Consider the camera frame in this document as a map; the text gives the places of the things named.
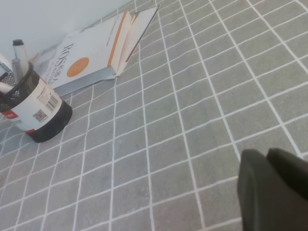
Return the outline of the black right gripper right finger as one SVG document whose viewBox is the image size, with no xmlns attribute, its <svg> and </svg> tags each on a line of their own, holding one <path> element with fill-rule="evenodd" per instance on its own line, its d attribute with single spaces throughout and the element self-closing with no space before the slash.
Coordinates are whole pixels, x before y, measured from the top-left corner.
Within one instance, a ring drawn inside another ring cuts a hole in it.
<svg viewBox="0 0 308 231">
<path fill-rule="evenodd" d="M 308 163 L 279 148 L 271 148 L 267 160 L 282 180 L 296 193 L 308 199 Z"/>
</svg>

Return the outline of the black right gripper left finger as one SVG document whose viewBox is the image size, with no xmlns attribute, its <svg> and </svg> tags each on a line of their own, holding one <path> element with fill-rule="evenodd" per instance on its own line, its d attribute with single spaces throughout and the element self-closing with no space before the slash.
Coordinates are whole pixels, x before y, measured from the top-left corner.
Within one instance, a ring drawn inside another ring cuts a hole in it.
<svg viewBox="0 0 308 231">
<path fill-rule="evenodd" d="M 256 149 L 242 151 L 237 194 L 244 231 L 306 231 L 308 200 Z"/>
</svg>

